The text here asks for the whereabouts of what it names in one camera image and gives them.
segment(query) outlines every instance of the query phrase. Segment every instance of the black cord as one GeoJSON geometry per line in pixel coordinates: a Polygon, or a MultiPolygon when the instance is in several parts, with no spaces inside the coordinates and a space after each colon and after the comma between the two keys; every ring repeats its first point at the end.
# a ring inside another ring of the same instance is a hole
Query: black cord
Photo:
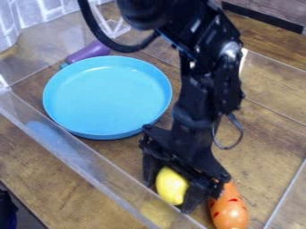
{"type": "Polygon", "coordinates": [[[100,29],[94,16],[92,14],[90,11],[90,6],[89,3],[86,2],[86,0],[77,0],[78,6],[80,6],[80,10],[81,10],[81,14],[82,17],[85,19],[85,23],[88,28],[90,29],[93,35],[96,36],[96,39],[110,49],[113,49],[114,51],[120,52],[120,53],[133,53],[140,51],[141,49],[144,49],[151,43],[152,41],[156,39],[156,37],[159,36],[159,34],[156,32],[153,32],[144,40],[140,44],[137,45],[132,45],[132,46],[124,46],[121,44],[118,44],[117,42],[114,42],[108,36],[106,34],[102,32],[102,30],[100,29]]]}

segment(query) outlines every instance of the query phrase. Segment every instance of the transparent container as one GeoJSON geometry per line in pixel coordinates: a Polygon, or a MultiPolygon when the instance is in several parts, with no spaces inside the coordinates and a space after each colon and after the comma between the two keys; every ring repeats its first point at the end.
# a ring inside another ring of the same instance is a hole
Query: transparent container
{"type": "MultiPolygon", "coordinates": [[[[106,20],[118,21],[113,4],[98,9],[106,20]]],[[[130,30],[116,39],[130,44],[144,36],[147,32],[130,30]]],[[[199,206],[191,216],[184,216],[141,184],[140,134],[112,141],[76,138],[44,112],[41,93],[49,78],[60,70],[65,56],[93,39],[80,13],[22,32],[17,44],[0,54],[1,115],[148,227],[213,228],[207,206],[199,206]]],[[[173,87],[173,104],[180,87],[176,51],[159,38],[130,56],[151,62],[165,73],[173,87]]],[[[244,127],[243,142],[229,151],[216,147],[212,151],[245,201],[249,228],[264,227],[304,159],[304,77],[304,71],[245,52],[241,80],[247,98],[236,113],[244,127]]],[[[171,107],[157,122],[164,128],[171,126],[171,107]]],[[[229,142],[233,134],[224,120],[217,138],[229,142]]],[[[294,204],[304,206],[304,199],[294,204]]]]}

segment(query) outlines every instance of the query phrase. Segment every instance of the wooden surface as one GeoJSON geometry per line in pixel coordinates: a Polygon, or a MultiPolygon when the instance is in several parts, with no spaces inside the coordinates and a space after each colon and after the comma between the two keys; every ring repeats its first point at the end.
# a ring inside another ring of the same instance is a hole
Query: wooden surface
{"type": "MultiPolygon", "coordinates": [[[[112,4],[108,14],[116,14],[112,4]]],[[[306,69],[304,37],[229,13],[241,31],[247,48],[279,61],[306,69]]],[[[125,42],[134,41],[129,35],[125,42]]],[[[163,41],[130,56],[153,63],[167,74],[173,87],[173,101],[179,91],[179,69],[175,51],[163,41]]],[[[259,58],[247,62],[241,77],[247,99],[237,114],[245,135],[243,143],[229,152],[213,149],[228,169],[247,203],[251,227],[263,228],[289,180],[298,171],[306,152],[304,129],[304,72],[288,70],[279,63],[259,58]]],[[[57,72],[58,65],[30,76],[13,86],[14,93],[42,112],[42,87],[57,72]]],[[[157,124],[169,127],[168,110],[157,124]]],[[[0,118],[0,178],[6,187],[49,228],[143,228],[134,218],[50,156],[45,149],[0,118]]],[[[232,136],[224,121],[219,138],[232,136]]],[[[136,135],[125,140],[82,140],[138,181],[141,180],[141,153],[136,135]]],[[[212,228],[205,207],[193,216],[212,228]]]]}
{"type": "Polygon", "coordinates": [[[306,26],[306,2],[303,0],[216,0],[216,2],[239,5],[245,9],[306,26]]]}

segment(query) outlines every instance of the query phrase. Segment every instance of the blue plate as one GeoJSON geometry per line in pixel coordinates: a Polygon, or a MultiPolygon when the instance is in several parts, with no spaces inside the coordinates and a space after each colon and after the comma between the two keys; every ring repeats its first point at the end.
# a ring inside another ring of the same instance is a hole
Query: blue plate
{"type": "Polygon", "coordinates": [[[172,88],[163,72],[122,56],[85,59],[62,68],[42,92],[50,119],[94,140],[129,137],[164,113],[172,88]]]}

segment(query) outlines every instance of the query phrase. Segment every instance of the yellow fruit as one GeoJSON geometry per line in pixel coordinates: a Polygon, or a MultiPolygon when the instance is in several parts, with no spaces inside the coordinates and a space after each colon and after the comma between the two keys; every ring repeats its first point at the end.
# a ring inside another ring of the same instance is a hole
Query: yellow fruit
{"type": "Polygon", "coordinates": [[[164,167],[156,176],[155,185],[157,194],[165,202],[172,205],[183,204],[189,184],[180,174],[164,167]]]}

